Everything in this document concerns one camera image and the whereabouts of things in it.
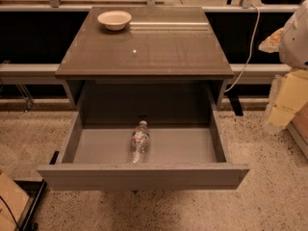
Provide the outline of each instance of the drawer front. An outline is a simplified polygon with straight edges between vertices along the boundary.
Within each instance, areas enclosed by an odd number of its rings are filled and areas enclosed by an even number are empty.
[[[157,93],[161,90],[161,87],[152,89],[152,98],[157,98],[151,101],[152,104],[161,100],[161,95]],[[163,90],[174,94],[171,101],[165,100],[166,103],[177,104],[172,105],[172,109],[183,104],[187,113],[180,116],[183,106],[179,107],[174,113],[181,117],[180,122],[171,122],[174,119],[172,117],[167,119],[166,124],[162,124],[162,117],[155,113],[156,107],[154,112],[149,112],[154,122],[149,123],[152,124],[151,139],[144,163],[134,165],[126,161],[133,129],[127,128],[127,124],[122,126],[120,123],[110,123],[108,117],[103,124],[108,109],[101,110],[104,105],[90,103],[95,100],[95,95],[93,99],[83,99],[87,102],[86,109],[82,108],[83,104],[78,104],[80,112],[76,112],[72,118],[57,163],[53,166],[39,166],[40,175],[51,188],[58,191],[236,189],[249,168],[247,165],[233,165],[230,161],[209,88],[205,85],[171,86],[170,89],[164,86]],[[115,96],[118,96],[116,89],[114,91]],[[183,97],[186,94],[191,97],[181,100],[182,92]],[[113,107],[112,104],[107,106],[109,109]],[[85,110],[95,111],[98,115],[83,114]],[[95,117],[98,117],[99,123],[95,122]]]

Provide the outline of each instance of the bottle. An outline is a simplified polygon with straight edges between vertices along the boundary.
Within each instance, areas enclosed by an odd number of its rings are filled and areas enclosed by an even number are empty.
[[[150,134],[146,121],[142,120],[135,128],[131,139],[131,151],[129,162],[132,164],[142,163],[149,145]]]

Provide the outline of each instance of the white bowl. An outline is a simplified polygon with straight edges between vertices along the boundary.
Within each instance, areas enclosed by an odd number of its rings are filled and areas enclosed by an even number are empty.
[[[122,30],[128,22],[131,21],[132,15],[122,11],[112,11],[100,14],[98,21],[112,31]]]

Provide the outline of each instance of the terrazzo floor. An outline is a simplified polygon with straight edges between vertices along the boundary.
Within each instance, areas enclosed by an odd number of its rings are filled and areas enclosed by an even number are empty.
[[[72,115],[67,100],[0,103],[0,169],[39,180],[36,168],[60,148]],[[288,131],[266,134],[264,107],[219,112],[234,163],[250,172],[235,191],[54,192],[47,187],[38,230],[308,230],[308,161]]]

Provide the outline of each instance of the speckled floor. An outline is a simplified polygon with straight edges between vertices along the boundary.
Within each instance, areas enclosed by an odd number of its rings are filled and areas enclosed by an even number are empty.
[[[308,230],[308,161],[288,131],[261,128],[263,109],[219,112],[234,163],[250,172],[235,191],[54,192],[36,212],[39,230]],[[12,179],[39,179],[67,132],[66,100],[0,103],[0,169]]]

